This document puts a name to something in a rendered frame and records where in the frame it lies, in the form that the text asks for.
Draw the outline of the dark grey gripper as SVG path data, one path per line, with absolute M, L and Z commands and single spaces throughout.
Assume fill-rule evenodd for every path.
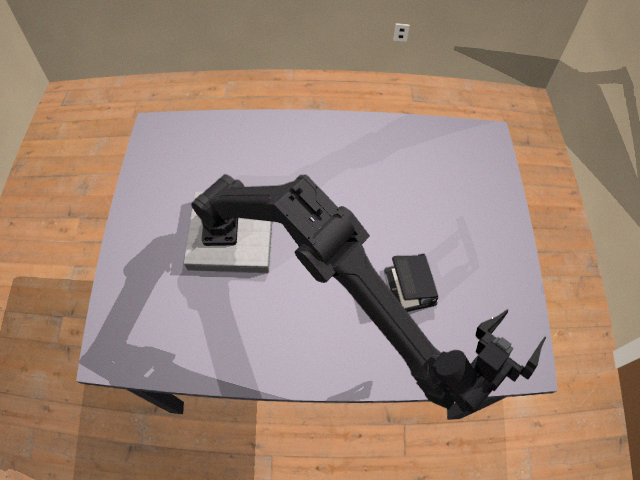
M 487 346 L 487 344 L 491 340 L 493 341 L 493 340 L 496 339 L 496 337 L 493 336 L 492 333 L 498 327 L 498 325 L 501 323 L 501 321 L 504 319 L 504 317 L 507 315 L 507 313 L 508 313 L 508 309 L 505 310 L 500 315 L 498 315 L 497 317 L 494 317 L 492 319 L 489 319 L 487 321 L 482 322 L 477 327 L 476 335 L 475 335 L 479 339 L 478 344 L 477 344 L 477 348 L 476 348 L 476 353 L 477 354 L 479 354 L 483 350 L 483 348 L 485 346 Z M 491 329 L 491 331 L 489 331 L 489 329 Z M 519 377 L 519 375 L 522 375 L 526 379 L 529 379 L 531 377 L 531 375 L 535 371 L 536 367 L 538 366 L 541 348 L 542 348 L 542 346 L 544 344 L 545 339 L 546 339 L 546 337 L 544 337 L 543 340 L 540 342 L 540 344 L 538 345 L 538 347 L 536 348 L 536 350 L 534 351 L 534 353 L 532 354 L 532 356 L 528 360 L 528 362 L 525 365 L 525 367 L 523 365 L 520 366 L 518 363 L 516 363 L 510 357 L 506 360 L 510 364 L 513 365 L 512 370 L 507 375 L 508 378 L 510 378 L 512 381 L 515 382 L 517 380 L 517 378 Z M 486 379 L 485 379 L 484 383 L 489 387 L 490 391 L 492 392 L 493 388 L 490 385 L 490 383 Z

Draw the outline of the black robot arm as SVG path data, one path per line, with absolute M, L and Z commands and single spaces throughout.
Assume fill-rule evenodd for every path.
M 235 245 L 238 218 L 282 222 L 299 246 L 299 261 L 316 281 L 326 283 L 333 276 L 346 288 L 431 402 L 447 409 L 456 402 L 462 412 L 474 413 L 491 393 L 485 379 L 495 391 L 510 373 L 513 365 L 506 360 L 514 348 L 503 337 L 490 341 L 471 364 L 460 350 L 437 350 L 370 263 L 362 246 L 368 232 L 308 175 L 282 186 L 233 186 L 245 187 L 224 174 L 191 203 L 203 221 L 203 244 Z

